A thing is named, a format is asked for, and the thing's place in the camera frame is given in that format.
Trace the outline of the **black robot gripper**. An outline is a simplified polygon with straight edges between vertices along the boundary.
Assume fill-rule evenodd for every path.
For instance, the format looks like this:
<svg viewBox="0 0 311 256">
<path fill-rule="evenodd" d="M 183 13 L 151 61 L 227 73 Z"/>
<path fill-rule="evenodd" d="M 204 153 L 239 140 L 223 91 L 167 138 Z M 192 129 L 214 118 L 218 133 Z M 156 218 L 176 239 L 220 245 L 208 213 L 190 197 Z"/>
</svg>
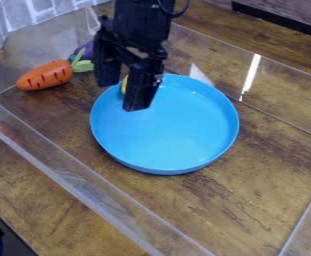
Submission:
<svg viewBox="0 0 311 256">
<path fill-rule="evenodd" d="M 130 67 L 123 109 L 147 109 L 163 77 L 171 22 L 180 16 L 175 0 L 115 0 L 113 16 L 99 17 L 93 39 L 93 74 L 99 87 L 119 83 L 121 64 Z M 135 48 L 147 59 L 128 51 Z"/>
</svg>

